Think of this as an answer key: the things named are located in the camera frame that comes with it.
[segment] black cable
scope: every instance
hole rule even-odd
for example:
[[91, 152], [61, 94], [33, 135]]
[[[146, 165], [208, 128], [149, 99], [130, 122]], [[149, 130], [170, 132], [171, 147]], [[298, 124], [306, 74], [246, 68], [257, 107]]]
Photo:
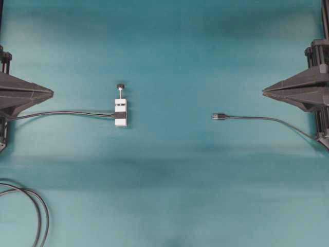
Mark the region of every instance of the black cable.
[[34, 114], [21, 116], [21, 117], [15, 117], [15, 118], [8, 118], [7, 120], [8, 121], [16, 121], [16, 120], [30, 118], [30, 117], [38, 117], [38, 116], [46, 116], [46, 115], [62, 115], [62, 114], [114, 118], [114, 114], [97, 114], [97, 113], [90, 113], [90, 112], [74, 112], [74, 111], [53, 111], [53, 112], [34, 113]]
[[270, 121], [275, 121], [275, 122], [279, 122], [283, 125], [288, 126], [291, 129], [294, 129], [296, 131], [298, 131], [299, 133], [303, 134], [304, 136], [306, 136], [307, 138], [311, 139], [311, 140], [316, 140], [315, 137], [312, 137], [311, 135], [305, 133], [304, 131], [300, 130], [299, 128], [295, 127], [294, 125], [285, 122], [283, 120], [277, 119], [277, 118], [273, 118], [273, 117], [246, 117], [246, 116], [230, 116], [230, 115], [226, 115], [224, 113], [214, 113], [212, 115], [212, 119], [215, 120], [225, 120], [225, 119], [245, 119], [245, 120], [270, 120]]
[[28, 194], [28, 192], [26, 192], [24, 189], [18, 188], [14, 185], [11, 184], [5, 184], [5, 183], [0, 183], [0, 186], [5, 186], [11, 189], [14, 189], [16, 191], [19, 191], [21, 193], [23, 193], [24, 195], [26, 195], [29, 200], [33, 203], [35, 210], [36, 210], [36, 214], [38, 216], [38, 228], [36, 230], [36, 236], [34, 239], [34, 243], [33, 243], [33, 247], [36, 247], [36, 245], [38, 244], [39, 238], [40, 238], [40, 232], [41, 232], [41, 213], [40, 213], [40, 209], [38, 204], [35, 202], [35, 200]]
[[[40, 245], [41, 247], [43, 247], [44, 244], [45, 244], [45, 242], [46, 242], [46, 240], [47, 240], [47, 236], [48, 236], [48, 233], [49, 233], [49, 222], [50, 222], [50, 219], [49, 219], [49, 209], [48, 209], [48, 206], [45, 203], [45, 201], [42, 199], [42, 197], [38, 193], [36, 193], [35, 191], [30, 190], [30, 189], [22, 189], [22, 190], [25, 191], [25, 192], [27, 192], [28, 194], [31, 194], [31, 195], [35, 196], [41, 202], [41, 204], [43, 205], [44, 211], [46, 213], [46, 228], [45, 228], [44, 237], [43, 237], [42, 242], [41, 242], [41, 245]], [[13, 193], [13, 192], [19, 192], [19, 191], [18, 190], [15, 190], [15, 189], [5, 190], [5, 191], [0, 192], [0, 196], [4, 196], [6, 194]]]

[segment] black knob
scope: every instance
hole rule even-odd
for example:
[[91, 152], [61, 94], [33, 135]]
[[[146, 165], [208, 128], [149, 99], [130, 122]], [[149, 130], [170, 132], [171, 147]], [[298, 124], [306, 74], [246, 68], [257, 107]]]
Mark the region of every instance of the black knob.
[[117, 89], [124, 89], [124, 84], [118, 84]]

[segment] cable plug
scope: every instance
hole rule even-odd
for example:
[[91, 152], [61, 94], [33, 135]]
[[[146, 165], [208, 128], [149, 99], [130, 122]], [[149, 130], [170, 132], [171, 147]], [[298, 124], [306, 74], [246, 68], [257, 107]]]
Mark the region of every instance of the cable plug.
[[211, 118], [214, 120], [225, 120], [228, 117], [225, 113], [214, 113], [212, 114]]
[[115, 126], [127, 127], [127, 100], [122, 99], [124, 84], [118, 84], [117, 89], [119, 90], [119, 99], [115, 100]]

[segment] white connector holder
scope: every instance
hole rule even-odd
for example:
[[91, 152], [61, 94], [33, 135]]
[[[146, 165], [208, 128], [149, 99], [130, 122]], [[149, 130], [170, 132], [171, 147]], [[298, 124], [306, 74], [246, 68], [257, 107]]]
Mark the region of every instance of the white connector holder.
[[119, 90], [119, 99], [115, 99], [115, 126], [127, 127], [127, 100], [122, 99], [124, 84], [118, 84], [117, 89]]

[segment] teal backdrop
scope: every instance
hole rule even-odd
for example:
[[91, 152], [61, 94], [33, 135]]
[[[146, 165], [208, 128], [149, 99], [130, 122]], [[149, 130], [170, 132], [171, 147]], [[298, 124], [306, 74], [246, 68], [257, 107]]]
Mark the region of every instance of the teal backdrop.
[[[307, 68], [320, 0], [5, 0], [11, 74], [54, 90], [22, 114], [114, 110], [129, 126], [47, 116], [11, 125], [0, 178], [45, 197], [46, 246], [325, 246], [328, 152], [312, 114], [262, 89]], [[32, 246], [36, 215], [0, 198], [0, 244]]]

